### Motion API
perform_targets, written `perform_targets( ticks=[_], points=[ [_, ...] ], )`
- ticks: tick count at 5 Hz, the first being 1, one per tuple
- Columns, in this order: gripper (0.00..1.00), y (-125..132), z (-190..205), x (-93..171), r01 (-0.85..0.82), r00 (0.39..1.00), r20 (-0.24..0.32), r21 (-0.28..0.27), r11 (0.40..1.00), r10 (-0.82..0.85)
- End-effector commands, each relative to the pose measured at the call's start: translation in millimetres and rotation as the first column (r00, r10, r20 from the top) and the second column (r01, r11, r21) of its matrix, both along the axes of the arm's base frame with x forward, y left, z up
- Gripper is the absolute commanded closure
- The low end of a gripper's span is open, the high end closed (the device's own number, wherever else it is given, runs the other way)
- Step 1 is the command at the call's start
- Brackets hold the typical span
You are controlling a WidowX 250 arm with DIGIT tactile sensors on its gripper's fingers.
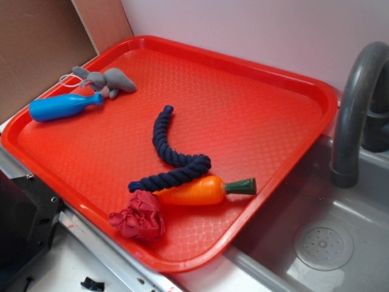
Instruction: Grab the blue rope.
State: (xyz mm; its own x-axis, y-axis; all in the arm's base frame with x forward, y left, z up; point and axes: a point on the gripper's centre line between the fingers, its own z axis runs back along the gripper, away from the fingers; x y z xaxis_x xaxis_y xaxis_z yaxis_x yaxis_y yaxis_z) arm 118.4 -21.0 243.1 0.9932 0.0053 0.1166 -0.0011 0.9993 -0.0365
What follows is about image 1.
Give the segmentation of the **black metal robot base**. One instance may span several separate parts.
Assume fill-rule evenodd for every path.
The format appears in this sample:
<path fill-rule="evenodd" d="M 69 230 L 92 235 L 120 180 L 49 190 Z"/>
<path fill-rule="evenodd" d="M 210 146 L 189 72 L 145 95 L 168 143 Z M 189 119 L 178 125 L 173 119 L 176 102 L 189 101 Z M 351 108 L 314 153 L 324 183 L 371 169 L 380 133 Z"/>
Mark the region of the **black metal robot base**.
<path fill-rule="evenodd" d="M 1 291 L 51 249 L 61 205 L 38 177 L 1 173 Z"/>

